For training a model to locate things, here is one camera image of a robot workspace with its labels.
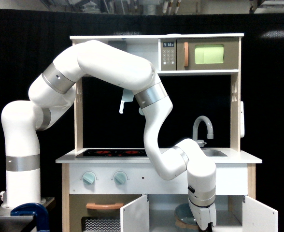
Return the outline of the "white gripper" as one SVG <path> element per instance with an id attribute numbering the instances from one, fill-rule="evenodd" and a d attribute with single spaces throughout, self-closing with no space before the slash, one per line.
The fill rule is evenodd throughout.
<path id="1" fill-rule="evenodd" d="M 213 232 L 213 226 L 216 226 L 216 206 L 215 203 L 208 207 L 198 207 L 189 202 L 191 212 L 201 230 Z"/>

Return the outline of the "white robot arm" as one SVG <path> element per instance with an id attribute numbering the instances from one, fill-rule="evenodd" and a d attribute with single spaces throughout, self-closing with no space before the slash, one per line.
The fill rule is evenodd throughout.
<path id="1" fill-rule="evenodd" d="M 27 101 L 13 101 L 1 113 L 6 155 L 6 203 L 15 208 L 38 203 L 40 145 L 37 132 L 51 127 L 75 100 L 75 83 L 90 75 L 131 90 L 146 123 L 144 148 L 158 175 L 172 180 L 187 173 L 188 201 L 202 230 L 216 224 L 216 164 L 197 142 L 184 139 L 161 152 L 159 130 L 172 102 L 148 60 L 97 40 L 69 47 L 32 83 Z"/>

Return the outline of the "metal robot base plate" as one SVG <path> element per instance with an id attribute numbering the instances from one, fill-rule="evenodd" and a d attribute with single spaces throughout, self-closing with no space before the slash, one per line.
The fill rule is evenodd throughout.
<path id="1" fill-rule="evenodd" d="M 40 204 L 42 204 L 48 212 L 50 212 L 51 210 L 54 209 L 55 205 L 56 205 L 56 201 L 54 197 L 43 197 L 41 198 L 41 201 L 39 202 Z M 18 217 L 11 217 L 10 216 L 10 212 L 11 210 L 13 210 L 14 208 L 7 206 L 6 201 L 4 201 L 4 203 L 0 206 L 0 220 L 1 219 L 25 219 L 27 217 L 33 217 L 34 216 L 18 216 Z"/>

